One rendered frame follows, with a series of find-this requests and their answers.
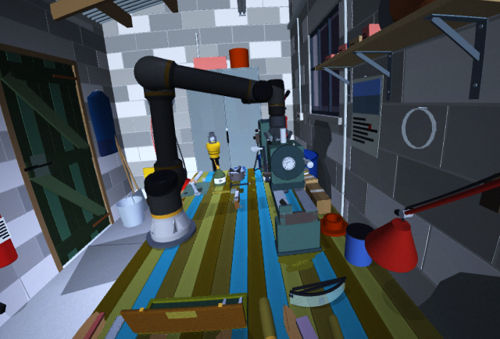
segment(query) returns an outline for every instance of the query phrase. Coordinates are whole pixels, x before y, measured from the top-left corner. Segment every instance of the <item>red box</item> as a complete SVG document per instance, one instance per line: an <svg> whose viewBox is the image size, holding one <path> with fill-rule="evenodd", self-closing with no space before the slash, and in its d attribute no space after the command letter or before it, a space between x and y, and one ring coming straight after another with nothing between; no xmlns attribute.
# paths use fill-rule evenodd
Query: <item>red box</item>
<svg viewBox="0 0 500 339"><path fill-rule="evenodd" d="M362 39L368 38L369 36L373 36L376 32L380 32L379 24L368 24L366 27L362 29Z"/></svg>
<svg viewBox="0 0 500 339"><path fill-rule="evenodd" d="M199 70L223 70L227 68L225 56L214 56L212 58L193 58L195 68Z"/></svg>

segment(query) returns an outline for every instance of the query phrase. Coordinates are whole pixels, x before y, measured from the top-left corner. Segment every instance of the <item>light fixture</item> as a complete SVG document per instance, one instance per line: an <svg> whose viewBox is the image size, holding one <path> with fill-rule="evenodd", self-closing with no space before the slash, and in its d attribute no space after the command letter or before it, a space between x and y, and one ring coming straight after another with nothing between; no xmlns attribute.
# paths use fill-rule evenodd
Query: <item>light fixture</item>
<svg viewBox="0 0 500 339"><path fill-rule="evenodd" d="M500 173L496 173L456 191L408 206L404 210L395 210L395 214L400 218L394 218L391 222L366 236L365 247L368 255L387 270L396 273L411 271L418 263L418 255L413 241L412 227L405 221L406 218L411 218L416 212L422 212L500 187L499 177Z"/></svg>

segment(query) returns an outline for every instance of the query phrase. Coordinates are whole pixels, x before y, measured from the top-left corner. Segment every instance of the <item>striped wooden surface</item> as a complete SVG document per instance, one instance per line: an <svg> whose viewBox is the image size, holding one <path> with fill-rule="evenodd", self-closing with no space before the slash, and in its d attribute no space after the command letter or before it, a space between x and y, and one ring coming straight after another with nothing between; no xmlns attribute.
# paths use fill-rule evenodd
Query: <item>striped wooden surface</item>
<svg viewBox="0 0 500 339"><path fill-rule="evenodd" d="M213 173L204 173L207 180ZM249 169L242 186L240 208L235 209L229 191L211 186L207 194L184 199L187 216L196 223L191 239L175 248L159 250L144 243L127 268L98 305L106 323L99 339L104 339L123 309L145 307L151 298L173 298L248 293L248 328L233 330L233 339L263 339L259 299L270 300L277 337L286 338L283 305L289 304L293 287L346 276L345 295L315 308L290 305L297 317L308 316L319 338L330 338L327 319L335 314L348 338L428 338L440 337L411 300L394 288L391 275L377 265L355 268L345 261L344 237L321 235L323 252L312 267L287 271L279 263L274 238L276 229L272 193L261 173ZM215 339L219 332L169 334L168 338ZM118 339L138 337L125 323ZM142 334L140 339L160 339L161 334Z"/></svg>

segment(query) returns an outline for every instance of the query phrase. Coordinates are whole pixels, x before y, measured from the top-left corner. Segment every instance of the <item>blue barrel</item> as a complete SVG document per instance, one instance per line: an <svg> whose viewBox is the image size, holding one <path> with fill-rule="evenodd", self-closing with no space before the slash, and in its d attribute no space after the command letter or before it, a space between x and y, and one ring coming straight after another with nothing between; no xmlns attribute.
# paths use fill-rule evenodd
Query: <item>blue barrel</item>
<svg viewBox="0 0 500 339"><path fill-rule="evenodd" d="M87 100L99 154L101 157L106 157L118 152L115 142L115 123L108 96L102 91L93 91Z"/></svg>
<svg viewBox="0 0 500 339"><path fill-rule="evenodd" d="M314 163L312 169L309 169L309 173L314 177L318 177L318 153L313 152L312 150L304 149L304 156Z"/></svg>
<svg viewBox="0 0 500 339"><path fill-rule="evenodd" d="M365 239L373 228L364 223L352 223L345 231L345 259L354 266L369 266L372 259L366 251Z"/></svg>

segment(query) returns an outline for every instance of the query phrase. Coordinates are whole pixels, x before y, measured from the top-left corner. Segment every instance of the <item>shelf bracket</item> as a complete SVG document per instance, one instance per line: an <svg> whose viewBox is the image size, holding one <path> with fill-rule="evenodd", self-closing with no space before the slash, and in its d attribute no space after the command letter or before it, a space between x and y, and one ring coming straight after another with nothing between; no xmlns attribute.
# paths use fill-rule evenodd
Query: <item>shelf bracket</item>
<svg viewBox="0 0 500 339"><path fill-rule="evenodd" d="M340 81L346 83L347 85L351 85L351 82L347 79L345 79L344 77L342 77L341 75L339 75L338 73L335 73L334 71L332 71L331 69L334 69L334 70L343 70L345 68L348 69L348 77L351 76L351 67L324 67L323 69L325 71L327 71L330 75L336 77L337 79L339 79Z"/></svg>
<svg viewBox="0 0 500 339"><path fill-rule="evenodd" d="M452 39L464 52L473 57L472 76L470 78L469 99L479 99L481 81L483 79L484 47L486 45L486 29L488 28L487 17L457 16L432 14L424 17L430 20L437 28ZM474 46L451 28L447 21L461 21L476 24L476 38Z"/></svg>
<svg viewBox="0 0 500 339"><path fill-rule="evenodd" d="M386 92L387 92L387 100L391 100L391 73L392 73L392 52L354 52L358 58L364 60L368 64L370 64L375 70L383 73L389 80L387 80ZM368 58L365 54L387 54L387 70L382 67L380 64L375 63L372 59Z"/></svg>

